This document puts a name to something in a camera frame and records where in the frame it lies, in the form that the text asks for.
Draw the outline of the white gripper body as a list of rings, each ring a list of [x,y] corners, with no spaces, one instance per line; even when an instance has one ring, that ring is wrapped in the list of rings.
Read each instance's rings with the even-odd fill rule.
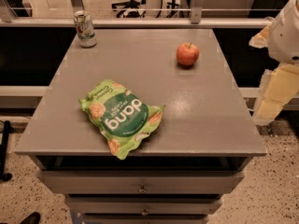
[[[281,63],[299,63],[299,0],[289,0],[271,24],[269,56]]]

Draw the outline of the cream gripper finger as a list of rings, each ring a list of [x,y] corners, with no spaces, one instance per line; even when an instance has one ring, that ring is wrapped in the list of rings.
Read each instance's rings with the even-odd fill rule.
[[[266,69],[262,75],[252,118],[274,120],[298,92],[298,64],[280,63],[274,71]]]
[[[271,25],[265,26],[258,34],[253,36],[249,41],[249,45],[257,49],[267,48],[270,27]]]

